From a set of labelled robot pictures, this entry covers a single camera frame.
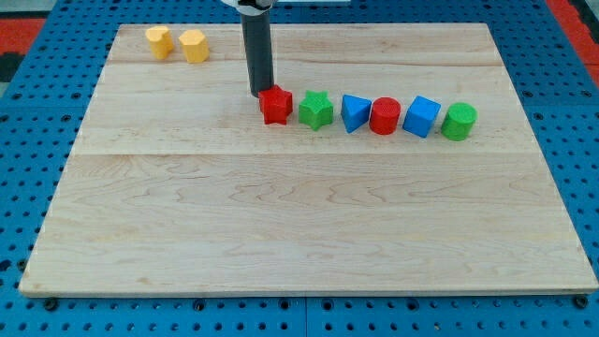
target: colored block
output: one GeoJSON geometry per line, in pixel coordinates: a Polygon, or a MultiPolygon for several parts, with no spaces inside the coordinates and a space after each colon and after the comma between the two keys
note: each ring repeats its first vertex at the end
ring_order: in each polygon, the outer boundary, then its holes
{"type": "Polygon", "coordinates": [[[210,56],[208,39],[199,29],[185,31],[179,37],[179,42],[187,63],[201,63],[210,56]]]}
{"type": "Polygon", "coordinates": [[[403,129],[426,138],[441,109],[441,104],[423,96],[417,96],[405,114],[403,129]]]}
{"type": "Polygon", "coordinates": [[[258,93],[260,111],[264,115],[264,124],[287,124],[287,116],[293,111],[293,95],[274,85],[269,90],[258,93]]]}
{"type": "Polygon", "coordinates": [[[150,43],[150,50],[158,60],[164,60],[175,48],[168,27],[164,25],[154,26],[146,30],[146,38],[150,43]]]}
{"type": "Polygon", "coordinates": [[[333,104],[327,92],[306,91],[306,97],[299,103],[299,122],[314,131],[333,123],[333,104]]]}
{"type": "Polygon", "coordinates": [[[468,138],[478,118],[476,109],[467,103],[455,103],[447,110],[441,133],[448,139],[460,141],[468,138]]]}
{"type": "Polygon", "coordinates": [[[374,101],[371,112],[371,130],[379,135],[390,135],[397,129],[402,106],[395,98],[381,97],[374,101]]]}
{"type": "Polygon", "coordinates": [[[347,133],[352,133],[366,122],[371,116],[370,99],[360,98],[353,95],[343,95],[341,117],[345,123],[347,133]]]}

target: wooden board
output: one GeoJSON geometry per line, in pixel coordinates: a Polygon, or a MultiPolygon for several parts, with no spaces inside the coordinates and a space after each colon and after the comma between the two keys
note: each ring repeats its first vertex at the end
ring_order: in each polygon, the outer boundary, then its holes
{"type": "Polygon", "coordinates": [[[590,292],[589,261],[484,24],[273,27],[288,126],[248,95],[238,25],[210,61],[156,62],[124,25],[21,281],[26,296],[513,295],[590,292]],[[333,125],[300,125],[305,90],[333,125]],[[343,93],[443,104],[427,139],[347,135],[343,93]],[[438,133],[467,101],[469,139],[438,133]]]}

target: yellow pentagonal prism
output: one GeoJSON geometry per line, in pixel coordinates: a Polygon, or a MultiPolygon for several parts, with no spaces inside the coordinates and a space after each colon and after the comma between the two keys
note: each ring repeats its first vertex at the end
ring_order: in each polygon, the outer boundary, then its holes
{"type": "Polygon", "coordinates": [[[179,41],[183,47],[183,54],[185,54],[187,63],[204,62],[210,55],[208,39],[198,29],[185,31],[179,37],[179,41]]]}
{"type": "Polygon", "coordinates": [[[164,60],[168,54],[175,48],[172,43],[170,31],[166,26],[154,26],[146,30],[146,38],[150,43],[150,50],[158,60],[164,60]]]}

